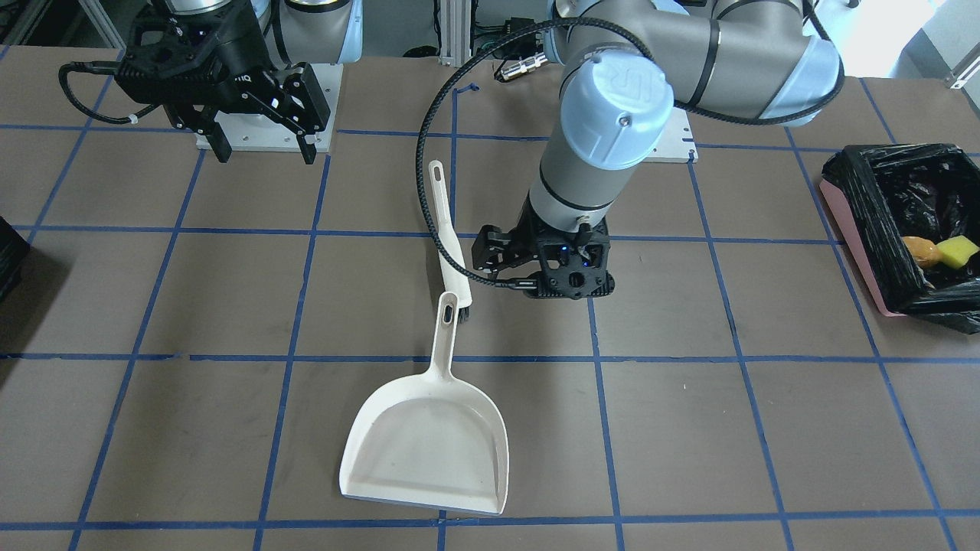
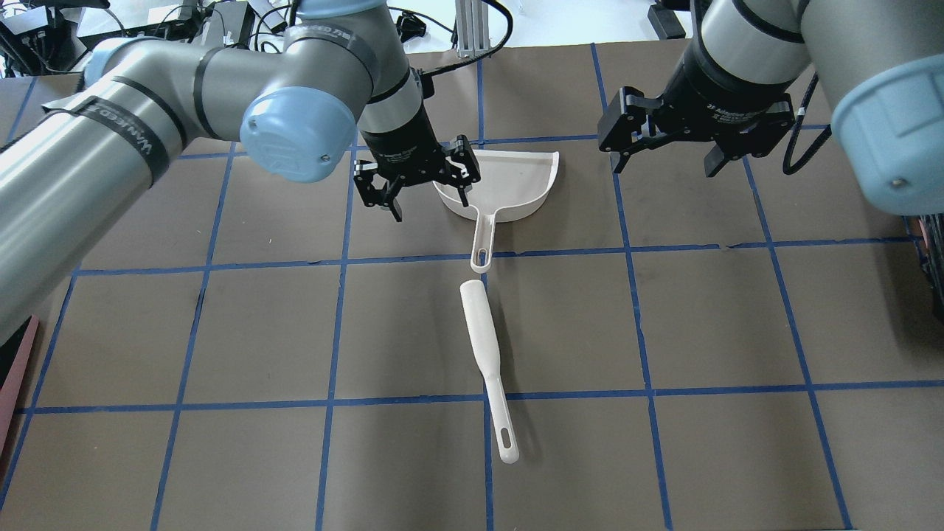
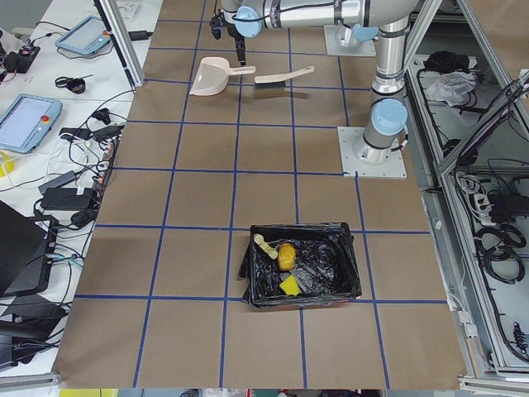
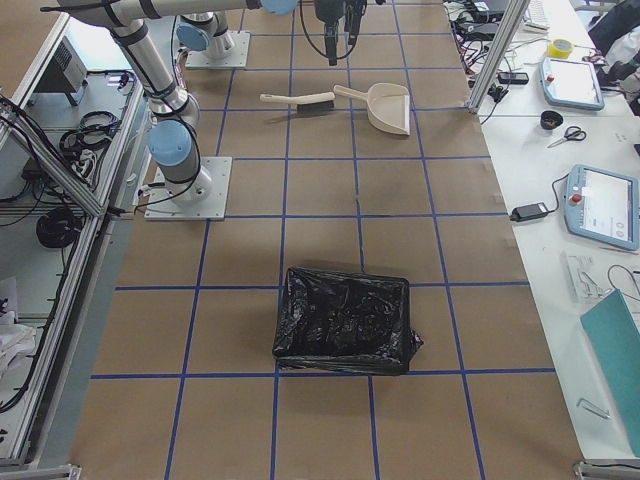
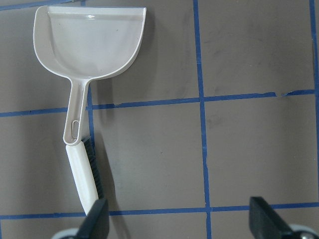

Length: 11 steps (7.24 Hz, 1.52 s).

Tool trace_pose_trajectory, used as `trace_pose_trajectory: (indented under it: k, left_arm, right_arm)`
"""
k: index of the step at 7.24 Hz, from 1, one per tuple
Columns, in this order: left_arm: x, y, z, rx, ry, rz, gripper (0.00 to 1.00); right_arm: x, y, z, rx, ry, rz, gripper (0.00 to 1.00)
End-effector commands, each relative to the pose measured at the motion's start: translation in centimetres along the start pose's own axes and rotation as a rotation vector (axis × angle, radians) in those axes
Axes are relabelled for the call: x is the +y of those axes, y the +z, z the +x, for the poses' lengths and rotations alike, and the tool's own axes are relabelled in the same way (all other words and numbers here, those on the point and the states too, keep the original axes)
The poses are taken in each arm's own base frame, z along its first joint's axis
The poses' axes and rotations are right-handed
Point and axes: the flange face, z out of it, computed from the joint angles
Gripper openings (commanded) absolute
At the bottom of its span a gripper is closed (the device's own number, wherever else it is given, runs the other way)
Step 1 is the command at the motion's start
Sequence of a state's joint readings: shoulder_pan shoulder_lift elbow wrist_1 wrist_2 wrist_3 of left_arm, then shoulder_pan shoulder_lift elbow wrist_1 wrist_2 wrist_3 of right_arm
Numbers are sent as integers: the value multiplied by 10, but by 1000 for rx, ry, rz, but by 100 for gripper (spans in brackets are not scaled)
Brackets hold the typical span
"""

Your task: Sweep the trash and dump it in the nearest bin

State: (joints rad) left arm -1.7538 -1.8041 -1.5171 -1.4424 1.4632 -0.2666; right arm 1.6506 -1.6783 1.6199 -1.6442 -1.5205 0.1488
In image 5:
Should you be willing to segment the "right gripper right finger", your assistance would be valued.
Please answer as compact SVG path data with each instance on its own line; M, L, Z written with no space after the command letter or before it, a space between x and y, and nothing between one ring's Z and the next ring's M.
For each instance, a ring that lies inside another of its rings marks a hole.
M249 201L249 229L255 239L317 239L319 234L304 225L287 224L262 197Z

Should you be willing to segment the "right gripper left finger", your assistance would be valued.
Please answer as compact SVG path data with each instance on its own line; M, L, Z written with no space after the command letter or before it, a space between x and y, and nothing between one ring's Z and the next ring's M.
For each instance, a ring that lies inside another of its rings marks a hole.
M108 201L98 199L74 236L75 239L106 239L110 230Z

